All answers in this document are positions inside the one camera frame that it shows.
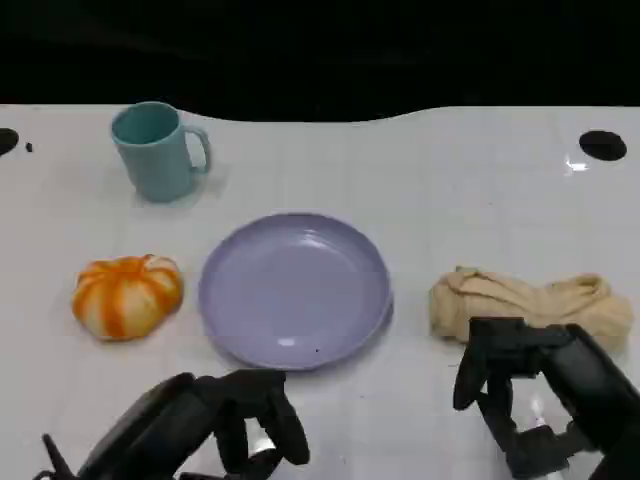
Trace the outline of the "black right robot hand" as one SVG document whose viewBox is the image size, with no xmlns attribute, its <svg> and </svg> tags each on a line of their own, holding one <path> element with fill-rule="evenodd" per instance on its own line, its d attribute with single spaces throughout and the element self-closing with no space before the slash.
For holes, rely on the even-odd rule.
<svg viewBox="0 0 640 480">
<path fill-rule="evenodd" d="M 566 430 L 520 431 L 511 417 L 515 378 L 543 375 L 571 415 Z M 576 324 L 537 328 L 517 317 L 474 317 L 453 393 L 457 411 L 476 404 L 516 479 L 568 468 L 579 452 L 603 458 L 594 479 L 639 476 L 639 392 Z"/>
</svg>

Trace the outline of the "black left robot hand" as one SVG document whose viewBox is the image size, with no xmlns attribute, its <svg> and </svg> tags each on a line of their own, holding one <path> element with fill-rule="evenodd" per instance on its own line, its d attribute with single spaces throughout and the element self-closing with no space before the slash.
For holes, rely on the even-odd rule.
<svg viewBox="0 0 640 480">
<path fill-rule="evenodd" d="M 185 372 L 145 392 L 93 448 L 81 479 L 170 479 L 209 438 L 225 475 L 266 479 L 281 460 L 305 465 L 310 450 L 289 402 L 286 375 L 241 369 L 222 377 Z"/>
</svg>

